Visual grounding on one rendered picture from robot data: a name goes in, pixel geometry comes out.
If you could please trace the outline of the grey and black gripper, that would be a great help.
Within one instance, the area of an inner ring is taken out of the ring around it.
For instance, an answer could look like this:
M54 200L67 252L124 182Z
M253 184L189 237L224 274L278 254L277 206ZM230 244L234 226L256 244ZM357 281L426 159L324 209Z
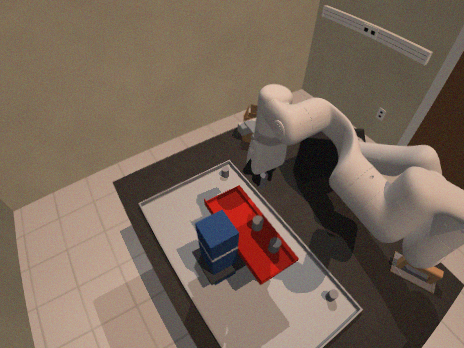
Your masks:
M287 145L283 143L277 146L266 146L252 140L247 153L247 164L243 169L244 174L252 175L252 181L259 186L261 173L268 174L268 181L271 181L273 171L285 161Z

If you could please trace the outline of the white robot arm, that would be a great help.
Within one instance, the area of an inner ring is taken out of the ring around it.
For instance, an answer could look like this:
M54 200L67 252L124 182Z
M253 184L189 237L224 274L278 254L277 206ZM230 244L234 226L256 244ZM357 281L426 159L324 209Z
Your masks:
M434 267L464 245L464 190L442 176L432 147L365 143L330 102L292 101L288 88L264 86L256 118L238 123L237 131L253 133L251 139L266 146L294 145L322 131L338 151L330 187L377 240L405 237L403 255L411 266ZM401 175L390 184L381 174Z

